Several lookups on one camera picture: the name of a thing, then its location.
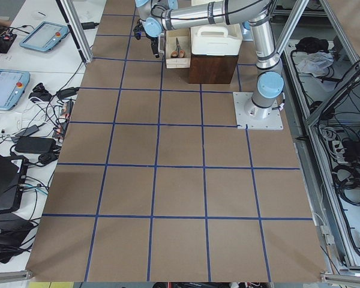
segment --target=cardboard surface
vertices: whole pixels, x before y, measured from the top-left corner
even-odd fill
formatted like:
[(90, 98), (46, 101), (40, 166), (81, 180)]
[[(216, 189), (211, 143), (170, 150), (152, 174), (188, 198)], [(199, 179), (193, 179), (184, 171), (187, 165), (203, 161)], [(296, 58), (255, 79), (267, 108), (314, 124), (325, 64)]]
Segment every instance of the cardboard surface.
[(327, 0), (354, 50), (360, 56), (360, 0)]
[(253, 46), (231, 84), (188, 84), (186, 69), (166, 70), (146, 39), (128, 36), (133, 1), (116, 2), (27, 266), (35, 279), (319, 281), (325, 263), (285, 118), (284, 131), (236, 128), (232, 92), (254, 88)]

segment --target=blue joint cap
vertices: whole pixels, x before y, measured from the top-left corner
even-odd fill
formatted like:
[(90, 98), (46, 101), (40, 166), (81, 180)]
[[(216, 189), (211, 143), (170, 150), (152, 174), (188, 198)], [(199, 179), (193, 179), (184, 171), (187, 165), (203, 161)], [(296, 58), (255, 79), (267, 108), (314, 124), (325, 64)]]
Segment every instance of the blue joint cap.
[(161, 24), (154, 18), (148, 17), (145, 22), (143, 22), (145, 32), (151, 37), (159, 37), (162, 32)]
[(178, 9), (178, 0), (168, 0), (168, 6), (170, 9)]
[(136, 7), (139, 8), (143, 5), (145, 5), (149, 0), (135, 0)]
[(257, 81), (257, 89), (260, 94), (268, 99), (273, 99), (279, 96), (283, 87), (283, 78), (273, 71), (262, 74)]
[(245, 21), (242, 25), (243, 25), (243, 27), (244, 27), (246, 30), (250, 30), (250, 29), (251, 29), (250, 23), (249, 23), (248, 21)]

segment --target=metal base plate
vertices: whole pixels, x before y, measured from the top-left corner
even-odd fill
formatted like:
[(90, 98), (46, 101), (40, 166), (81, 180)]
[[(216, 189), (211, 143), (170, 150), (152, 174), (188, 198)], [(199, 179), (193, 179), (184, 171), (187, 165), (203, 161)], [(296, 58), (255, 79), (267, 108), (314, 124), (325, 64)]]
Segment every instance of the metal base plate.
[[(244, 104), (252, 97), (252, 94), (252, 92), (233, 93), (233, 100), (235, 101), (236, 123), (238, 125), (238, 129), (248, 128), (249, 130), (282, 130), (283, 122), (281, 121), (280, 111), (278, 109), (272, 110), (271, 114), (263, 120), (255, 120), (245, 113)], [(278, 106), (276, 100), (272, 106)]]

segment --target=clear plastic bag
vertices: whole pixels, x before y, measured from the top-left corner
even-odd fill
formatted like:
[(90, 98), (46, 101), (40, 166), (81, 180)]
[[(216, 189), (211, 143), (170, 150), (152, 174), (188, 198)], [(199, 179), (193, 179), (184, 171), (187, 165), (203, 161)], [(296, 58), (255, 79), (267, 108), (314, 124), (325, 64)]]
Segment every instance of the clear plastic bag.
[(328, 67), (330, 67), (333, 62), (334, 58), (330, 53), (317, 52), (307, 55), (307, 57), (297, 65), (297, 69), (301, 73), (320, 77), (328, 74)]

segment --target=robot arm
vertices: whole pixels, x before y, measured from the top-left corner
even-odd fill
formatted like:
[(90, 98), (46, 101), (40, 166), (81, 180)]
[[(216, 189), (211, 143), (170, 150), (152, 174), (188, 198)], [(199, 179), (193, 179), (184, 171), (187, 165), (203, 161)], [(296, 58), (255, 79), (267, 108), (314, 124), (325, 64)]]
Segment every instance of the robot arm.
[(275, 49), (269, 24), (268, 7), (271, 0), (223, 0), (203, 5), (178, 8), (177, 0), (135, 0), (140, 20), (135, 36), (144, 31), (154, 43), (163, 30), (190, 28), (200, 25), (249, 21), (257, 55), (257, 89), (245, 109), (252, 118), (264, 119), (272, 110), (275, 98), (284, 82), (282, 65)]

